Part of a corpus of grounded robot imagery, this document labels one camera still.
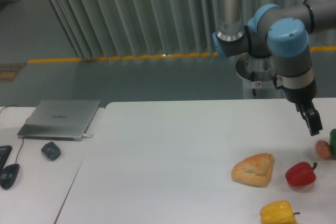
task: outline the mouse cable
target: mouse cable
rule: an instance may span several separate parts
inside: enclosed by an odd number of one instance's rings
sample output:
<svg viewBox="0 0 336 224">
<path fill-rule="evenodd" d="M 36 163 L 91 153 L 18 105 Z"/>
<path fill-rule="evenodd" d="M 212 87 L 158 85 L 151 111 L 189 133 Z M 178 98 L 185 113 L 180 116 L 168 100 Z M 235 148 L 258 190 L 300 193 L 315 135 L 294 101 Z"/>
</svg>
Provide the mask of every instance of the mouse cable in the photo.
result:
<svg viewBox="0 0 336 224">
<path fill-rule="evenodd" d="M 18 105 L 12 104 L 12 105 L 8 105 L 8 106 L 6 106 L 6 107 L 3 107 L 3 108 L 0 110 L 0 113 L 1 113 L 5 108 L 8 108 L 8 107 L 18 107 Z"/>
<path fill-rule="evenodd" d="M 15 159 L 15 164 L 17 163 L 17 157 L 19 156 L 19 153 L 20 153 L 20 151 L 21 151 L 21 148 L 22 148 L 22 146 L 23 146 L 23 138 L 22 138 L 22 144 L 21 144 L 21 147 L 20 147 L 20 149 L 19 149 L 19 151 L 17 152 L 17 154 L 16 154 L 16 159 Z"/>
</svg>

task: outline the black mouse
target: black mouse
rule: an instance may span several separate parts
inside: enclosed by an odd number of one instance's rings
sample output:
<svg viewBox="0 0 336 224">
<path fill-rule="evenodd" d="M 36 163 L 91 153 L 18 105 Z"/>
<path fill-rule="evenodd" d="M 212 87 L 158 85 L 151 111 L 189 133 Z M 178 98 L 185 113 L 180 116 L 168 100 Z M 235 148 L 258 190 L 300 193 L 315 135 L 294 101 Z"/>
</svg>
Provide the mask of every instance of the black mouse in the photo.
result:
<svg viewBox="0 0 336 224">
<path fill-rule="evenodd" d="M 0 173 L 0 186 L 5 190 L 10 189 L 19 173 L 19 164 L 7 165 Z"/>
<path fill-rule="evenodd" d="M 48 159 L 54 161 L 61 155 L 61 150 L 54 142 L 45 144 L 41 151 L 47 156 Z"/>
</svg>

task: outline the laptop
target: laptop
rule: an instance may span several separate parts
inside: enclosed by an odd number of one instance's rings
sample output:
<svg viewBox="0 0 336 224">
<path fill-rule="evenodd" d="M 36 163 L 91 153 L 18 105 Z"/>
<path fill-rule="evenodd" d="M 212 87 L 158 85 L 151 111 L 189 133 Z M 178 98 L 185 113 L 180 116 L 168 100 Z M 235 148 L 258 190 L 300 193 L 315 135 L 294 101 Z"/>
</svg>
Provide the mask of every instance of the laptop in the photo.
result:
<svg viewBox="0 0 336 224">
<path fill-rule="evenodd" d="M 20 138 L 81 141 L 98 100 L 42 100 L 17 135 Z"/>
</svg>

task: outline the red bell pepper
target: red bell pepper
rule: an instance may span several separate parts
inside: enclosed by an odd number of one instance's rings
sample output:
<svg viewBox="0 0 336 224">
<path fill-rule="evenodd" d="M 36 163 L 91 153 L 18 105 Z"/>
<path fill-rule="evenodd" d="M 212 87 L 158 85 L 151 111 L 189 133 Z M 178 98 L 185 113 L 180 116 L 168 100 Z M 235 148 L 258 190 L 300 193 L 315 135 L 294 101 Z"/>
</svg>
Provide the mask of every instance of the red bell pepper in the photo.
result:
<svg viewBox="0 0 336 224">
<path fill-rule="evenodd" d="M 286 180 L 291 186 L 306 186 L 313 183 L 316 180 L 314 169 L 317 163 L 314 162 L 313 167 L 307 162 L 300 162 L 290 168 L 286 174 Z"/>
</svg>

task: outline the pepper stem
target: pepper stem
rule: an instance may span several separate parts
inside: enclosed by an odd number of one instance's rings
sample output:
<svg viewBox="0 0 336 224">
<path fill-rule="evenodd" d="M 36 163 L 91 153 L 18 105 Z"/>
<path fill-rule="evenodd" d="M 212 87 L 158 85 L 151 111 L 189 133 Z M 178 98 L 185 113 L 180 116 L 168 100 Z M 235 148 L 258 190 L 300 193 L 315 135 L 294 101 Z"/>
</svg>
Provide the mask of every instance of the pepper stem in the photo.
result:
<svg viewBox="0 0 336 224">
<path fill-rule="evenodd" d="M 312 169 L 315 170 L 316 167 L 317 167 L 317 163 L 314 162 L 314 163 L 313 163 L 313 167 L 312 167 Z"/>
</svg>

